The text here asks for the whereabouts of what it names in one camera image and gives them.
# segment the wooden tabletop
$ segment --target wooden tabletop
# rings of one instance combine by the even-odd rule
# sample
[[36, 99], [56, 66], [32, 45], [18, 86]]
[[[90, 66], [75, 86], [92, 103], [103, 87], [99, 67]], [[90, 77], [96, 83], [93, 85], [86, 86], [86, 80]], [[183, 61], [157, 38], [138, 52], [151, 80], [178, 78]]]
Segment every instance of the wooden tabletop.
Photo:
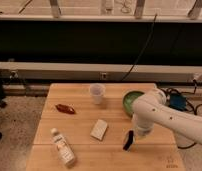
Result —
[[[52, 84], [36, 132], [27, 171], [117, 171], [184, 170], [173, 133], [157, 124], [150, 135], [124, 151], [123, 140], [131, 129], [131, 118], [122, 106], [124, 95], [132, 90], [146, 92], [155, 84], [105, 84], [101, 105], [92, 103], [89, 84]], [[55, 105], [66, 104], [75, 115], [60, 113]], [[97, 119], [108, 123], [103, 141], [90, 136]], [[52, 143], [51, 128], [57, 128], [69, 141], [77, 162], [67, 169]]]

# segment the clear plastic cup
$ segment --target clear plastic cup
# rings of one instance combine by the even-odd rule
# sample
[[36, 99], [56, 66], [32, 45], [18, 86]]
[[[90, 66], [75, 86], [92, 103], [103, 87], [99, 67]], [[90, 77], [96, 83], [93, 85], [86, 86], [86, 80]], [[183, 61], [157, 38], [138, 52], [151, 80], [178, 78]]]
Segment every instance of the clear plastic cup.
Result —
[[105, 93], [105, 86], [99, 83], [91, 84], [89, 86], [89, 93], [94, 104], [101, 104]]

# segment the white bottle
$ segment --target white bottle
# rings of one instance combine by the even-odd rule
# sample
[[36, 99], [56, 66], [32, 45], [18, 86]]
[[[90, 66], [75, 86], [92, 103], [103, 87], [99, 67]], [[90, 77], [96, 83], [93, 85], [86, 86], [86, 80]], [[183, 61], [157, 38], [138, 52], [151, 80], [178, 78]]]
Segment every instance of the white bottle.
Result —
[[62, 161], [66, 166], [71, 166], [76, 161], [76, 157], [72, 152], [69, 144], [67, 143], [65, 137], [56, 128], [51, 129], [51, 133]]

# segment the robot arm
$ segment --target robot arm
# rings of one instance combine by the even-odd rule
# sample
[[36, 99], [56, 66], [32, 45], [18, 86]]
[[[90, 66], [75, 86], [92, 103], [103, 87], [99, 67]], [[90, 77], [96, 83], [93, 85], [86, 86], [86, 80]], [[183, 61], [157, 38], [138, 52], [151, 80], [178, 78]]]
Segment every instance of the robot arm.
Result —
[[154, 89], [133, 102], [133, 127], [136, 137], [145, 136], [153, 123], [160, 124], [202, 145], [202, 117], [165, 106], [166, 96]]

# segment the gray floor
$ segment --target gray floor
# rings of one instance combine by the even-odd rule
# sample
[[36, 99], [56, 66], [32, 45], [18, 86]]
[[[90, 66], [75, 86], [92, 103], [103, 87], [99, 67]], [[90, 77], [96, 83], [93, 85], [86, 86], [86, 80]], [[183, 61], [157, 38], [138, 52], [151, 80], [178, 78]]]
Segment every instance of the gray floor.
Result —
[[24, 171], [44, 106], [44, 97], [7, 97], [0, 108], [0, 171]]
[[[36, 128], [45, 103], [45, 97], [10, 96], [8, 106], [0, 108], [0, 171], [24, 171]], [[177, 143], [188, 145], [191, 141], [176, 135]], [[186, 171], [202, 171], [202, 146], [179, 150]]]

